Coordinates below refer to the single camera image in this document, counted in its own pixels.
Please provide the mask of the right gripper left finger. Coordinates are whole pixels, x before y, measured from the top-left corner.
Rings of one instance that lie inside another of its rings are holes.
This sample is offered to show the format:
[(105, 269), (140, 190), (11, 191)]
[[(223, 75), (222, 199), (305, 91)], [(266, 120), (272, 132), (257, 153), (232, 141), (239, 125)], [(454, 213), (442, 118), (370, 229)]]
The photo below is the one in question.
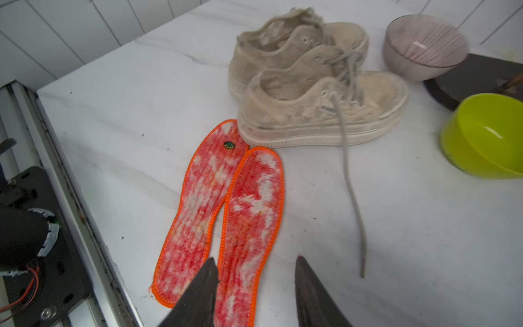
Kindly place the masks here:
[(218, 268), (215, 259), (209, 258), (159, 326), (214, 326), (218, 285)]

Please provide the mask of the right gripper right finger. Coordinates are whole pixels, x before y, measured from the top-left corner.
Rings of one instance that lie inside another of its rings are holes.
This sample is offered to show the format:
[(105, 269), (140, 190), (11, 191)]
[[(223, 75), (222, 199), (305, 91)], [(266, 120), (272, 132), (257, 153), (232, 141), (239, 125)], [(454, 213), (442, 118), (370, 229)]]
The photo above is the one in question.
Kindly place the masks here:
[(295, 291), (299, 326), (353, 326), (303, 256), (296, 260)]

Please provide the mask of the red insole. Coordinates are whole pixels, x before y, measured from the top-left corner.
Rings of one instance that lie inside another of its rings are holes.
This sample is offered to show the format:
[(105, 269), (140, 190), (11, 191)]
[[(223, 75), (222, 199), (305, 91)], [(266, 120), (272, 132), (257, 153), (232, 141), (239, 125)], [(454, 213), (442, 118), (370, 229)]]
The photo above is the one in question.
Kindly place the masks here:
[(181, 190), (177, 215), (157, 261), (151, 291), (173, 308), (208, 259), (215, 220), (235, 171), (249, 150), (237, 122), (214, 128), (194, 153)]
[(250, 149), (226, 194), (215, 326), (253, 326), (260, 277), (281, 227), (285, 175), (276, 152)]

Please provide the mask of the beige lace sneaker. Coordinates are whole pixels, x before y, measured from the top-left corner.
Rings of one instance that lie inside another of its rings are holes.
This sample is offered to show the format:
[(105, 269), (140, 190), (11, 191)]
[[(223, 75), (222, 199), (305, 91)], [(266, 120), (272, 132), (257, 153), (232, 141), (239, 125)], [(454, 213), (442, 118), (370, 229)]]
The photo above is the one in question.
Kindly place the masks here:
[(250, 145), (283, 148), (341, 146), (344, 178), (360, 234), (360, 276), (366, 274), (368, 241), (349, 173), (349, 147), (388, 133), (408, 105), (409, 88), (399, 76), (358, 67), (361, 50), (319, 46), (287, 69), (254, 75), (238, 113)]
[(369, 36), (354, 23), (325, 23), (313, 8), (292, 8), (287, 14), (272, 17), (258, 30), (241, 33), (228, 70), (232, 97), (241, 101), (250, 80), (262, 70), (287, 69), (321, 45), (361, 50), (367, 55)]

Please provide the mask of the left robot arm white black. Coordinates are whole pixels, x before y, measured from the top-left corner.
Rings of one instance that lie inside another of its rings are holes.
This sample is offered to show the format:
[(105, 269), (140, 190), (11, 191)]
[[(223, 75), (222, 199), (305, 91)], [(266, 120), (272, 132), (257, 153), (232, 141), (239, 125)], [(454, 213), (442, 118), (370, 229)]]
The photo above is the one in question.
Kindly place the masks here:
[(1, 323), (54, 326), (92, 291), (45, 169), (1, 176)]

